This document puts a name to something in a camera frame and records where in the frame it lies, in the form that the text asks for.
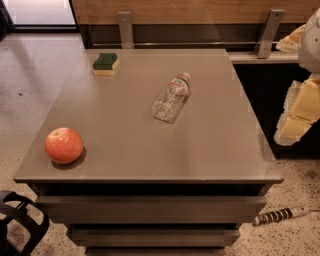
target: plastic water bottle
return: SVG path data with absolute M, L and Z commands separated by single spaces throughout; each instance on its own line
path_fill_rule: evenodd
M 178 74 L 154 102 L 152 107 L 154 118 L 174 123 L 190 94 L 190 75 Z

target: bottle label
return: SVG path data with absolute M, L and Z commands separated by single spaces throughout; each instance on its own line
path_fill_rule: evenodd
M 169 85 L 170 86 L 178 86 L 178 87 L 182 88 L 186 95 L 189 92 L 188 84 L 186 83 L 186 81 L 184 81 L 183 79 L 181 79 L 179 77 L 175 77 L 174 79 L 172 79 L 171 82 L 169 83 Z

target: table top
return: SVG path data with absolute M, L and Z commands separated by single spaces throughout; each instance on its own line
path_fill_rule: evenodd
M 94 76 L 100 52 L 117 53 L 115 76 Z M 191 96 L 174 124 L 152 105 L 178 73 Z M 58 166 L 50 131 L 76 130 L 85 154 Z M 225 50 L 88 50 L 18 169 L 16 182 L 280 183 L 283 178 Z

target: terrazzo floor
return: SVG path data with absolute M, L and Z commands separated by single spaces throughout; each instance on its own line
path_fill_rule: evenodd
M 35 200 L 13 176 L 79 56 L 80 35 L 10 34 L 0 42 L 0 190 Z M 264 211 L 305 206 L 320 209 L 320 160 L 278 160 L 285 181 L 271 188 Z M 85 250 L 65 235 L 63 225 L 49 230 L 32 255 L 82 256 Z M 320 212 L 253 227 L 225 248 L 227 256 L 319 256 Z

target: metal bracket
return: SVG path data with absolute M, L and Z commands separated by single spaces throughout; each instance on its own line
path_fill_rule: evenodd
M 121 45 L 123 49 L 133 49 L 131 12 L 118 12 Z
M 258 59 L 269 58 L 272 43 L 278 31 L 284 10 L 270 10 L 269 17 L 262 30 L 259 42 L 257 43 L 254 53 Z

